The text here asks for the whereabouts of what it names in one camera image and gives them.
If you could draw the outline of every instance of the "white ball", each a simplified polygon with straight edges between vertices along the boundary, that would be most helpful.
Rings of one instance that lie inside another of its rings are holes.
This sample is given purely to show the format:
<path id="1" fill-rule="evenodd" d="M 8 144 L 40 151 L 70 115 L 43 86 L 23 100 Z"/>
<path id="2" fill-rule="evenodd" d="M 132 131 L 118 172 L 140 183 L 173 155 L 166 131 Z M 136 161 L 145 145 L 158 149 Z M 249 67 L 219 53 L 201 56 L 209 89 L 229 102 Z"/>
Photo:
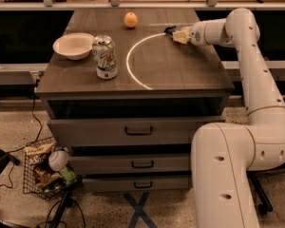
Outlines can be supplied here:
<path id="1" fill-rule="evenodd" d="M 68 153 L 66 151 L 54 151 L 48 157 L 48 165 L 53 171 L 62 170 L 68 162 Z"/>

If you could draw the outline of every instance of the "table top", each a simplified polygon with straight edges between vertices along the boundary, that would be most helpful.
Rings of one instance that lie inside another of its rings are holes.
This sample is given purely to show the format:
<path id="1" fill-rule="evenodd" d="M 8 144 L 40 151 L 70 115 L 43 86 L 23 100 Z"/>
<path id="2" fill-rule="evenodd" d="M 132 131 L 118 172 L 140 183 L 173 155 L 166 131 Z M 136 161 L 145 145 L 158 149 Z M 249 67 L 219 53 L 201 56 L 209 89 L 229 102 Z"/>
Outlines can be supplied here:
<path id="1" fill-rule="evenodd" d="M 124 25 L 129 11 L 139 21 L 133 29 Z M 234 86 L 212 46 L 181 45 L 163 33 L 169 26 L 181 28 L 198 20 L 193 9 L 76 9 L 66 33 L 109 35 L 116 46 L 118 75 L 99 78 L 92 53 L 80 61 L 54 53 L 36 93 L 41 97 L 230 94 Z"/>

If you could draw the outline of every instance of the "aluminum can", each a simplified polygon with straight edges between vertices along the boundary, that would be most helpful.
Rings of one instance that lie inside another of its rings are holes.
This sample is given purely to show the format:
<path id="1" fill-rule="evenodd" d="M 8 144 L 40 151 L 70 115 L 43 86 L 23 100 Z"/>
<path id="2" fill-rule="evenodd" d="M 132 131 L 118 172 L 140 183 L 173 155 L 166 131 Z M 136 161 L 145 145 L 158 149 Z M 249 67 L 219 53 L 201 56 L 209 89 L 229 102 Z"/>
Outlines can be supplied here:
<path id="1" fill-rule="evenodd" d="M 111 37 L 98 35 L 93 42 L 93 57 L 97 75 L 102 79 L 112 79 L 117 73 L 115 44 Z"/>

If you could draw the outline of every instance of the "drawer handle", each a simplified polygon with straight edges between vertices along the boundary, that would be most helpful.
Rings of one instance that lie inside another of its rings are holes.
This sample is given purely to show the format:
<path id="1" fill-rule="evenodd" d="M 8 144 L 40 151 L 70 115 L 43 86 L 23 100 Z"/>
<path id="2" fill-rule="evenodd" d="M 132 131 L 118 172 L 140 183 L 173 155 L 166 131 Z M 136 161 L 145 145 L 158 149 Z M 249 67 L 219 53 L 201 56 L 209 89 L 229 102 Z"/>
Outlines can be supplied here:
<path id="1" fill-rule="evenodd" d="M 152 168 L 154 166 L 154 162 L 151 161 L 150 164 L 135 164 L 133 161 L 131 162 L 131 165 L 134 169 L 147 169 L 147 168 Z"/>
<path id="2" fill-rule="evenodd" d="M 134 187 L 136 189 L 151 188 L 152 185 L 153 185 L 152 180 L 150 182 L 135 182 L 134 181 Z"/>
<path id="3" fill-rule="evenodd" d="M 147 136 L 151 135 L 153 133 L 153 126 L 150 126 L 150 129 L 145 132 L 139 132 L 139 131 L 130 131 L 127 126 L 124 127 L 124 132 L 126 135 L 129 136 Z"/>

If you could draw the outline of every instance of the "drawer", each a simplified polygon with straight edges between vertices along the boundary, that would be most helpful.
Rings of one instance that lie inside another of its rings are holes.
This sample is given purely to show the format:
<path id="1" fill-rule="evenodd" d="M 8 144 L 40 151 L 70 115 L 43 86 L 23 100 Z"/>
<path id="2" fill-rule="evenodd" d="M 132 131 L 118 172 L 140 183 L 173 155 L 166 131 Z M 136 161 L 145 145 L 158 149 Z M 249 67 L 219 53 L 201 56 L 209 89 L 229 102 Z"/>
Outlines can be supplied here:
<path id="1" fill-rule="evenodd" d="M 79 175 L 189 171 L 189 153 L 129 156 L 71 157 Z"/>
<path id="2" fill-rule="evenodd" d="M 83 179 L 83 184 L 90 192 L 151 191 L 192 187 L 191 175 Z"/>
<path id="3" fill-rule="evenodd" d="M 221 116 L 149 119 L 50 120 L 55 140 L 64 146 L 190 143 L 203 124 Z"/>

